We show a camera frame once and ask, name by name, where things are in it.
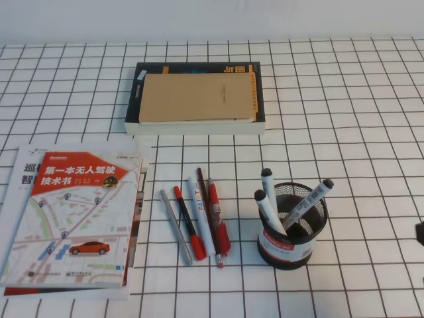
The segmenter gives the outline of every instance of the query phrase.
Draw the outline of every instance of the pen holder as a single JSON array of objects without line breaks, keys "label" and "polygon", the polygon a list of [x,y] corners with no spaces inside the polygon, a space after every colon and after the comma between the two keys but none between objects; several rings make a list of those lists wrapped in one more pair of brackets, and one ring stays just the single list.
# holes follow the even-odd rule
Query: pen holder
[{"label": "pen holder", "polygon": [[[309,193],[310,187],[287,182],[275,185],[278,217],[284,217]],[[327,206],[321,199],[310,208],[298,222],[286,230],[283,235],[274,230],[259,210],[263,229],[258,236],[258,251],[269,265],[281,270],[295,270],[302,267],[311,258],[317,235],[322,231],[328,219]]]}]

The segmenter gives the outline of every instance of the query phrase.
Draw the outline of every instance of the silver pen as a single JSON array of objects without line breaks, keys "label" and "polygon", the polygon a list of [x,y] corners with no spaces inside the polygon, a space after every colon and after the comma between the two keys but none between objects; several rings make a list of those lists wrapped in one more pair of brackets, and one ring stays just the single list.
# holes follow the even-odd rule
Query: silver pen
[{"label": "silver pen", "polygon": [[191,255],[188,251],[186,241],[184,240],[183,234],[181,233],[180,226],[178,225],[177,219],[175,218],[174,211],[172,210],[170,200],[168,200],[168,196],[166,195],[165,190],[160,190],[160,196],[162,197],[162,201],[165,205],[165,210],[170,218],[174,234],[177,236],[178,244],[180,246],[180,252],[183,255],[185,263],[190,266],[193,264],[193,260],[191,259]]}]

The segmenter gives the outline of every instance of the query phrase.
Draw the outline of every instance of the red car illustration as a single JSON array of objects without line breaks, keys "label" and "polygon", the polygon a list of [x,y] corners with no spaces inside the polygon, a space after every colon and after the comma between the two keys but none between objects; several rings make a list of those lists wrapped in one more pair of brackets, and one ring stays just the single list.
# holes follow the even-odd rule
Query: red car illustration
[{"label": "red car illustration", "polygon": [[78,253],[99,253],[100,255],[110,251],[109,244],[102,242],[86,242],[81,245],[73,246],[69,249],[69,253],[76,255]]}]

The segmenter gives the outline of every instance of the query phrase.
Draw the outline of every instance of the red pen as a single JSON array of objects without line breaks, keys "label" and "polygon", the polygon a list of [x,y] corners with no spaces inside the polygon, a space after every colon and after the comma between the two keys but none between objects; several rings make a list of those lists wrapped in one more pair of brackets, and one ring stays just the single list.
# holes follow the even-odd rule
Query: red pen
[{"label": "red pen", "polygon": [[194,229],[193,223],[191,222],[190,215],[188,214],[187,207],[184,203],[179,187],[174,187],[174,193],[185,220],[185,226],[187,227],[187,232],[190,236],[191,247],[193,248],[194,254],[197,260],[203,260],[206,257],[205,247],[200,238],[196,235],[196,231]]},{"label": "red pen", "polygon": [[219,200],[217,188],[212,179],[209,179],[209,202],[213,207],[213,212],[218,223],[217,232],[219,245],[221,246],[221,253],[228,256],[228,251],[231,248],[230,238],[228,237],[227,226],[221,218],[221,208],[219,207]]}]

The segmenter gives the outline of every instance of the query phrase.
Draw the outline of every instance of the white grid surface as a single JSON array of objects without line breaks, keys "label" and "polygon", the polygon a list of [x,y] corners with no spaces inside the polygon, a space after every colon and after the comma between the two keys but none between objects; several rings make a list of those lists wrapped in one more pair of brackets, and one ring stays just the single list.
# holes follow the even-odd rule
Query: white grid surface
[{"label": "white grid surface", "polygon": [[[0,204],[21,144],[130,138],[137,62],[259,61],[266,112],[261,137],[152,137],[128,301],[0,300],[0,318],[422,317],[423,54],[416,38],[0,46]],[[197,167],[217,184],[232,240],[223,270],[214,259],[184,266],[159,205],[160,189],[185,195]],[[299,270],[257,252],[263,167],[278,182],[335,183]]]}]

